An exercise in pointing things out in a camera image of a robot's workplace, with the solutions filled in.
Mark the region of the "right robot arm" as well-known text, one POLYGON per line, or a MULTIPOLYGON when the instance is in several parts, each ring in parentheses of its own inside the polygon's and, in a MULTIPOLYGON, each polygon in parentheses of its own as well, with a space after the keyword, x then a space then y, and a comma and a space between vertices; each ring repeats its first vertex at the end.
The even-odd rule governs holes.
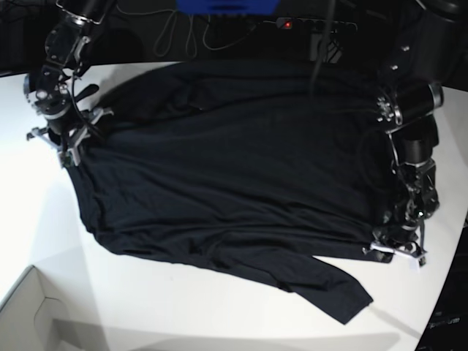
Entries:
POLYGON ((45 40, 45 62, 24 79, 26 101, 46 120, 45 127, 33 128, 26 139, 46 142, 62 167, 80 164, 80 144, 91 135, 99 137, 98 120, 113 115, 109 107, 80 110, 78 102, 97 93, 99 86, 90 84, 76 94, 75 81, 89 68, 85 51, 94 28, 115 5, 115 1, 57 1, 63 15, 45 40))

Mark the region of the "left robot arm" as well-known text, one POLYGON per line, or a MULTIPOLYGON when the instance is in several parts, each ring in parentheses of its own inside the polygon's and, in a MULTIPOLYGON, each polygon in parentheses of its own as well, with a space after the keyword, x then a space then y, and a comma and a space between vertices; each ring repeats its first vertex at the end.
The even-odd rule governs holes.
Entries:
POLYGON ((442 107, 442 82, 467 45, 465 1, 401 1, 393 47, 377 74, 380 90, 373 113, 379 126, 360 141, 385 136, 393 174, 389 202, 360 244, 334 243, 319 255, 389 262, 401 255, 424 265, 425 223, 439 208, 432 152, 439 135, 434 111, 442 107))

